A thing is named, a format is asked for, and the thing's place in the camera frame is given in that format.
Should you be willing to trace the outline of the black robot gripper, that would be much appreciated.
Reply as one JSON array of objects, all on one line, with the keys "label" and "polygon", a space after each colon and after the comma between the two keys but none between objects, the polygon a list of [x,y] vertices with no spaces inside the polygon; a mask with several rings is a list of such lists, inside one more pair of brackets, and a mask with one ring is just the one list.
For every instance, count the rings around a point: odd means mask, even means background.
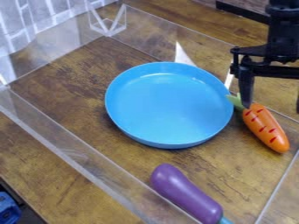
[{"label": "black robot gripper", "polygon": [[[267,42],[251,47],[233,47],[229,73],[238,78],[242,105],[252,103],[255,76],[299,79],[299,67],[271,66],[299,60],[299,0],[270,0],[266,6],[270,15]],[[295,111],[299,114],[299,88]]]}]

